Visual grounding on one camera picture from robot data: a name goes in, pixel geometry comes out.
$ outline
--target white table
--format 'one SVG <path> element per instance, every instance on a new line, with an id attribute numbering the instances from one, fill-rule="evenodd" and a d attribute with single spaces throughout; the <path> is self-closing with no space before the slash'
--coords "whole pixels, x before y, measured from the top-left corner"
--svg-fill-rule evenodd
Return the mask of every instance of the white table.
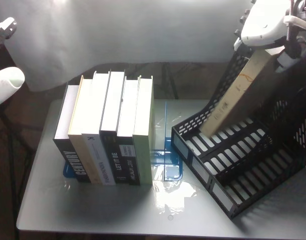
<path id="1" fill-rule="evenodd" d="M 168 101 L 167 119 L 178 119 L 167 128 L 205 104 Z M 163 105 L 155 102 L 157 121 Z M 60 100 L 53 102 L 45 122 L 17 219 L 20 230 L 306 240 L 306 168 L 230 220 L 185 164 L 181 181 L 155 180 L 152 187 L 64 178 L 64 160 L 52 141 L 59 109 Z"/>

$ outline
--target stack of upright books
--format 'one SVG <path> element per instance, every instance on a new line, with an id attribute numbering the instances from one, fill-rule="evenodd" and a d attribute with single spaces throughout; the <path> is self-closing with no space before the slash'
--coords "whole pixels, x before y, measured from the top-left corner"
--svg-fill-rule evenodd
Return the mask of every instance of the stack of upright books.
<path id="1" fill-rule="evenodd" d="M 152 184 L 153 78 L 94 73 L 67 85 L 54 143 L 79 182 Z"/>

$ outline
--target white backdrop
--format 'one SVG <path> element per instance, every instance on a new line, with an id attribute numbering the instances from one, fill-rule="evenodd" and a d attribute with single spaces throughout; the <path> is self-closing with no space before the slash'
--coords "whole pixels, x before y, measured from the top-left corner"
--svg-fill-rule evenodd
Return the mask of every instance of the white backdrop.
<path id="1" fill-rule="evenodd" d="M 250 0 L 0 0 L 32 91 L 105 63 L 226 62 Z"/>

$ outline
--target black plastic magazine rack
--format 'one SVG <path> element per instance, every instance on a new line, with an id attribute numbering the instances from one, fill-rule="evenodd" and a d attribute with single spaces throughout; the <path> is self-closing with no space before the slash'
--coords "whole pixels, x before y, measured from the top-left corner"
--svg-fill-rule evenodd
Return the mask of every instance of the black plastic magazine rack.
<path id="1" fill-rule="evenodd" d="M 205 108 L 172 127 L 172 146 L 229 218 L 306 165 L 306 76 L 299 66 L 252 116 L 210 139 L 200 132 L 246 63 L 235 53 Z"/>

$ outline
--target green book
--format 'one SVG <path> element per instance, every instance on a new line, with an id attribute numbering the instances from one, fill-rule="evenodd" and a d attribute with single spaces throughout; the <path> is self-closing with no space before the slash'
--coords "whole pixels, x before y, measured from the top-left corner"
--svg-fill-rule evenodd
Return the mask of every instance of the green book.
<path id="1" fill-rule="evenodd" d="M 152 184 L 151 150 L 154 140 L 153 77 L 139 77 L 133 142 L 141 184 Z"/>

